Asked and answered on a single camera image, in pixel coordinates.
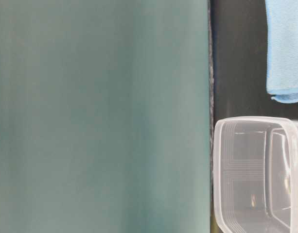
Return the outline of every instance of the black countertop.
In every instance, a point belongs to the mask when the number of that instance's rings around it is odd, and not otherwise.
[[[298,119],[298,103],[266,92],[267,21],[264,0],[211,0],[214,123],[226,117]],[[211,223],[212,233],[217,232]]]

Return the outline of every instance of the light blue towel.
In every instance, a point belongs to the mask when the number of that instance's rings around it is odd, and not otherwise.
[[[272,99],[298,102],[298,0],[265,0],[268,21],[267,83]]]

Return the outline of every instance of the blue cloth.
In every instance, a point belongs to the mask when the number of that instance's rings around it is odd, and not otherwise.
[[[298,0],[265,0],[268,22],[267,83],[272,99],[298,102]]]

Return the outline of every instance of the green cutting board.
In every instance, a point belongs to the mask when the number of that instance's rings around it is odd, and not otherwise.
[[[209,233],[205,0],[0,0],[0,233]]]

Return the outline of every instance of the clear plastic container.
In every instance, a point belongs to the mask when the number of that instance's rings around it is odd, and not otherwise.
[[[217,122],[214,210],[224,233],[298,233],[298,121]]]

